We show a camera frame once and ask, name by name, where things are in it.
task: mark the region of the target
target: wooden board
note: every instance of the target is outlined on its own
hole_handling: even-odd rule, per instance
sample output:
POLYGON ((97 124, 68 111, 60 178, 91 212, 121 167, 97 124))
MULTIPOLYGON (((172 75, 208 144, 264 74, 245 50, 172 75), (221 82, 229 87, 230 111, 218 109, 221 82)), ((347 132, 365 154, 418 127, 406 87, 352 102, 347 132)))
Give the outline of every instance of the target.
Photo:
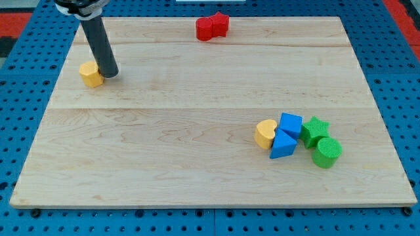
POLYGON ((118 79, 83 85, 79 29, 10 203, 16 208, 324 208, 417 202, 338 18, 105 19, 118 79), (331 123, 331 169, 269 159, 255 125, 283 111, 331 123))

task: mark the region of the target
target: blue pegboard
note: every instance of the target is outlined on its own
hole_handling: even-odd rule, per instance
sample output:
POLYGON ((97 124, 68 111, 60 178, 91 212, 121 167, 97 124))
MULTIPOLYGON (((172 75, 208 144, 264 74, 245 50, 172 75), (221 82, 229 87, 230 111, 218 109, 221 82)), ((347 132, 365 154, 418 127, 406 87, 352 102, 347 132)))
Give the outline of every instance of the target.
MULTIPOLYGON (((420 65, 385 6, 371 1, 180 5, 112 0, 104 16, 340 16, 392 141, 419 196, 420 65)), ((16 210, 9 206, 79 23, 41 0, 0 70, 0 235, 420 235, 412 208, 16 210)))

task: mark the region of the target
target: blue block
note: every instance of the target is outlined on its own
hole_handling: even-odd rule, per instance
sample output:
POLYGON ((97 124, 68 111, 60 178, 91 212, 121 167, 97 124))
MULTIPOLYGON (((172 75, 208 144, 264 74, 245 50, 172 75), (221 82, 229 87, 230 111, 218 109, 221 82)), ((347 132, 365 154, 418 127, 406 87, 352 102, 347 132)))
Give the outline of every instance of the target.
POLYGON ((301 135, 302 117, 288 113, 282 113, 279 128, 293 139, 297 140, 301 135))
POLYGON ((278 128, 276 130, 276 137, 274 138, 270 158, 274 159, 293 155, 296 145, 296 140, 292 139, 288 134, 278 128))

